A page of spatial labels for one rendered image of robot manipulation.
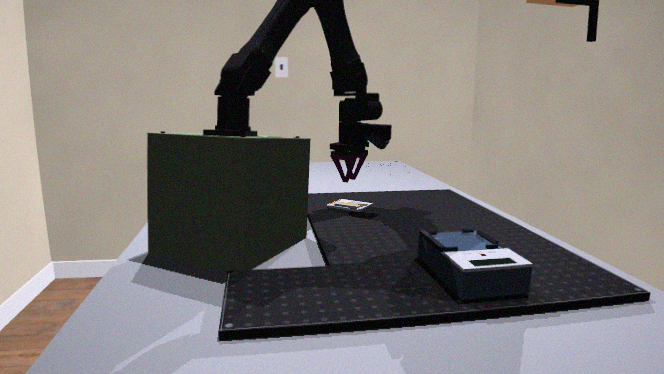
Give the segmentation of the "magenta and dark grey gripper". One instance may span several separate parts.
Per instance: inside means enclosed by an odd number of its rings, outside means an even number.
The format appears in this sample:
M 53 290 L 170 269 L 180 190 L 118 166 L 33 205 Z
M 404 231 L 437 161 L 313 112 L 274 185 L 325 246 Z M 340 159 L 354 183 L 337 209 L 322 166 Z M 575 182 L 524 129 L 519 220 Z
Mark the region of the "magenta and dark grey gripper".
M 339 122 L 339 142 L 330 144 L 330 149 L 334 150 L 331 151 L 331 158 L 339 171 L 342 181 L 348 182 L 349 179 L 356 179 L 368 155 L 368 150 L 365 150 L 365 147 L 369 147 L 369 142 L 360 145 L 344 144 L 344 124 L 361 124 L 361 122 Z M 357 158 L 359 158 L 359 162 L 353 174 L 352 170 Z M 345 160 L 347 167 L 346 177 L 339 160 Z

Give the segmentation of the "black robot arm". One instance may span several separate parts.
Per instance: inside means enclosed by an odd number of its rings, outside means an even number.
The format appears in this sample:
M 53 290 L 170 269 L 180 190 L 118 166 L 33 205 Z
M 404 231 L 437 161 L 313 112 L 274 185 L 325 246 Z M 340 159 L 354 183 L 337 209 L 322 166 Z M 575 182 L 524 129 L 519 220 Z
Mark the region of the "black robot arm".
M 257 136 L 257 131 L 249 127 L 250 98 L 247 97 L 254 96 L 264 85 L 281 46 L 312 7 L 321 22 L 330 53 L 334 96 L 355 96 L 339 102 L 339 122 L 380 118 L 383 107 L 379 93 L 367 93 L 365 66 L 354 46 L 343 0 L 277 0 L 251 39 L 223 66 L 214 93 L 221 96 L 218 97 L 217 125 L 215 130 L 203 130 L 203 135 Z M 385 149 L 390 139 L 391 125 L 344 124 L 344 144 L 360 145 L 370 141 L 378 149 Z

